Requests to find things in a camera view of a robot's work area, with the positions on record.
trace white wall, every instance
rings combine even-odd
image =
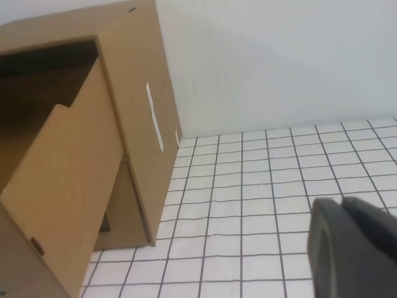
[[[0,23],[117,0],[2,0]],[[393,0],[156,0],[185,137],[397,114]]]

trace white label strip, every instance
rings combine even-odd
[[[150,112],[151,112],[151,118],[153,120],[154,129],[156,131],[157,139],[159,140],[160,149],[162,152],[164,152],[164,144],[161,138],[159,125],[157,124],[156,114],[154,113],[154,105],[153,105],[153,100],[151,98],[149,82],[146,83],[146,92],[148,93]]]
[[[178,144],[178,148],[181,146],[179,143],[179,137],[178,137],[178,129],[175,128],[175,138],[176,138],[176,143]]]

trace hole in cardboard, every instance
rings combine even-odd
[[[54,106],[72,105],[97,57],[94,41],[0,56],[0,192]]]
[[[33,247],[36,249],[36,251],[40,254],[40,256],[43,256],[44,255],[44,249],[43,249],[42,245],[40,244],[40,242],[38,242],[35,237],[32,237],[30,239],[30,242],[33,245]]]

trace cardboard panel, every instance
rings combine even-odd
[[[177,153],[175,129],[180,131],[154,1],[139,2],[119,23],[101,31],[97,43],[149,238],[154,243]],[[147,82],[164,153],[154,130]]]
[[[0,288],[5,297],[70,298],[1,206],[0,227]]]
[[[56,103],[70,106],[92,65],[0,77],[0,190]]]
[[[10,22],[0,27],[0,55],[92,40],[132,8],[125,1]]]
[[[56,105],[0,203],[77,297],[123,148],[99,60],[70,108]]]
[[[123,160],[106,209],[110,230],[99,233],[95,250],[148,244],[137,200],[128,160]]]

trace cardboard cabinet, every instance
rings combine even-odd
[[[154,245],[180,135],[154,1],[0,26],[6,297],[77,298],[93,249]]]

